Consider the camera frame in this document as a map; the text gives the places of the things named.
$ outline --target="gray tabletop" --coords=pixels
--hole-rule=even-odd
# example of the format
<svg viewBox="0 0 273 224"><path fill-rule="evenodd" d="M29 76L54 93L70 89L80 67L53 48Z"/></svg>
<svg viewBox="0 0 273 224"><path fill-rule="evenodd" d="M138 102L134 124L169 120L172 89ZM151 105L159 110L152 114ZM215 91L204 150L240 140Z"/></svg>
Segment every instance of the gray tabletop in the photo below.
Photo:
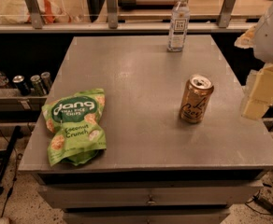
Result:
<svg viewBox="0 0 273 224"><path fill-rule="evenodd" d="M210 35L188 35L183 52L166 51L166 36L75 37L47 103L77 91L103 88L100 125L107 150L79 167L50 167L53 137L40 116L20 171L43 173L129 170L273 168L273 140L261 120L240 116L243 91ZM178 113L185 82L211 77L203 121L189 124Z"/></svg>

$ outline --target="water bottle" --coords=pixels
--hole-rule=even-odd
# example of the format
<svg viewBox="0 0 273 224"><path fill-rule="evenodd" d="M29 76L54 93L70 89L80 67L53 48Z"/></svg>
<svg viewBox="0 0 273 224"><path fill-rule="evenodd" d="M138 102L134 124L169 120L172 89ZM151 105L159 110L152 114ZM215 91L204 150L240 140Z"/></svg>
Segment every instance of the water bottle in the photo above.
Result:
<svg viewBox="0 0 273 224"><path fill-rule="evenodd" d="M190 19L188 0L179 0L172 9L167 50L182 51Z"/></svg>
<svg viewBox="0 0 273 224"><path fill-rule="evenodd" d="M16 94L6 74L2 71L0 71L0 90L7 97L15 96Z"/></svg>

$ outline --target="table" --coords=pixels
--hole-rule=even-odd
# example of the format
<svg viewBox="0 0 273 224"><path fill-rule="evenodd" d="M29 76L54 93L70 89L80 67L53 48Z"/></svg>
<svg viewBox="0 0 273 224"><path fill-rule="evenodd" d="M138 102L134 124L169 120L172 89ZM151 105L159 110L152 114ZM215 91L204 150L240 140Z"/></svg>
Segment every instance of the table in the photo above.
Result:
<svg viewBox="0 0 273 224"><path fill-rule="evenodd" d="M100 125L108 148L85 165L50 167L52 134L42 116L20 172L65 211L67 223L220 223L273 169L273 140L261 120L240 116L243 91L210 35L187 35L183 52L166 36L75 37L47 103L103 88ZM190 75L206 74L215 91L203 121L178 113Z"/></svg>

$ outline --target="drawer handle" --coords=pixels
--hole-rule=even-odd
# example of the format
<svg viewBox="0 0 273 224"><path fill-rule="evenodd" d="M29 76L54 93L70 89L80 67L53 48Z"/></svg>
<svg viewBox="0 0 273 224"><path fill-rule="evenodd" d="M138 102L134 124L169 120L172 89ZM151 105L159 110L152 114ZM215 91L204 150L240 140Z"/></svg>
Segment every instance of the drawer handle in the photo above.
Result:
<svg viewBox="0 0 273 224"><path fill-rule="evenodd" d="M149 195L149 200L147 201L147 205L156 205L156 201L153 199L152 195Z"/></svg>

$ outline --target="soda can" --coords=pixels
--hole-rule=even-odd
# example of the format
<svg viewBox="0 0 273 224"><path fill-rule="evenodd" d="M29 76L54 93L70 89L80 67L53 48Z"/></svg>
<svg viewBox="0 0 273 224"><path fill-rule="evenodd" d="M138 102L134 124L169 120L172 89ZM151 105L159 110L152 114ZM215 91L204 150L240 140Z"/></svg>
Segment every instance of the soda can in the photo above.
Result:
<svg viewBox="0 0 273 224"><path fill-rule="evenodd" d="M13 83L17 87L17 89L20 91L21 95L28 95L31 93L31 89L25 82L24 76L15 76L13 78Z"/></svg>
<svg viewBox="0 0 273 224"><path fill-rule="evenodd" d="M192 75L185 85L180 117L190 123L201 122L213 90L210 79L198 74Z"/></svg>
<svg viewBox="0 0 273 224"><path fill-rule="evenodd" d="M35 93L38 96L44 96L47 94L46 89L42 83L42 79L39 75L34 75L31 77L32 85L35 89Z"/></svg>
<svg viewBox="0 0 273 224"><path fill-rule="evenodd" d="M50 73L49 72L43 72L41 74L41 78L43 80L43 83L44 83L47 91L50 92L50 89L51 89L51 86L52 86Z"/></svg>

